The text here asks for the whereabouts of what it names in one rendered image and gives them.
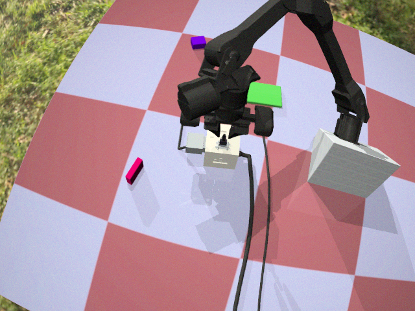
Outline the small purple block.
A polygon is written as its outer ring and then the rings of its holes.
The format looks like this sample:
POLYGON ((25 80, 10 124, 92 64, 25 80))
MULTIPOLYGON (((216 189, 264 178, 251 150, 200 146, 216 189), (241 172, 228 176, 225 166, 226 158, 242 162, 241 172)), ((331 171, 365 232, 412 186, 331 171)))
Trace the small purple block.
POLYGON ((191 37, 192 49, 203 49, 206 45, 204 36, 191 37))

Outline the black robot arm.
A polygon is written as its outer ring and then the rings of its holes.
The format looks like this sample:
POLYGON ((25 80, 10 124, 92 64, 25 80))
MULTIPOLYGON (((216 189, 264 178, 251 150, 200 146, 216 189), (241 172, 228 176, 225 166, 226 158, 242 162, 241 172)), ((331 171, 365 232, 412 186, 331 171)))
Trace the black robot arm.
POLYGON ((335 79, 335 89, 331 92, 341 114, 333 134, 360 145, 361 127, 370 115, 364 93, 352 78, 333 32, 333 16, 324 0, 268 0, 238 27, 209 41, 198 73, 201 77, 177 85, 180 110, 192 121, 222 105, 247 104, 250 83, 261 78, 252 66, 241 66, 255 42, 288 12, 297 14, 314 33, 335 79), (214 70, 215 66, 219 70, 214 70))

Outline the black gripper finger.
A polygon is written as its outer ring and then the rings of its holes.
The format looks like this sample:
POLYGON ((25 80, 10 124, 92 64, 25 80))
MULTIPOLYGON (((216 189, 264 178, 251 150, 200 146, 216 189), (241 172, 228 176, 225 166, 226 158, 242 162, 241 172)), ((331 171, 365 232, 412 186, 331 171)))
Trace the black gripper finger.
POLYGON ((209 130, 210 132, 214 133, 217 137, 220 137, 220 123, 217 123, 217 126, 208 126, 205 125, 204 121, 204 129, 209 130))
POLYGON ((231 126, 228 138, 231 139, 233 137, 237 137, 239 135, 248 135, 249 127, 248 128, 239 128, 237 126, 231 126))

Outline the green flat block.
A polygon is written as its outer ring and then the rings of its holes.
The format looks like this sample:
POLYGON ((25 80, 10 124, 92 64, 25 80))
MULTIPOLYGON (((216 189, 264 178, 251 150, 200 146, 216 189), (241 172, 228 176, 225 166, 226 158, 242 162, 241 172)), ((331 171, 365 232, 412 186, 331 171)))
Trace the green flat block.
POLYGON ((251 82, 247 103, 281 108, 281 86, 251 82))

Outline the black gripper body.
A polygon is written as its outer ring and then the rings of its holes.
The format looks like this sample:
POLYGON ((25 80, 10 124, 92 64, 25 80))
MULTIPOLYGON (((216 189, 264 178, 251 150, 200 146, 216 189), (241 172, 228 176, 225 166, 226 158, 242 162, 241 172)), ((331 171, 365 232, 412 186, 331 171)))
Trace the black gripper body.
MULTIPOLYGON (((254 133, 259 136, 270 137, 274 129, 274 112, 270 107, 256 106, 255 114, 250 114, 250 108, 245 107, 245 103, 238 107, 222 105, 219 109, 203 115, 205 125, 217 126, 217 123, 248 128, 251 122, 255 123, 254 133)), ((182 126, 199 126, 200 117, 188 121, 181 112, 180 124, 182 126)))

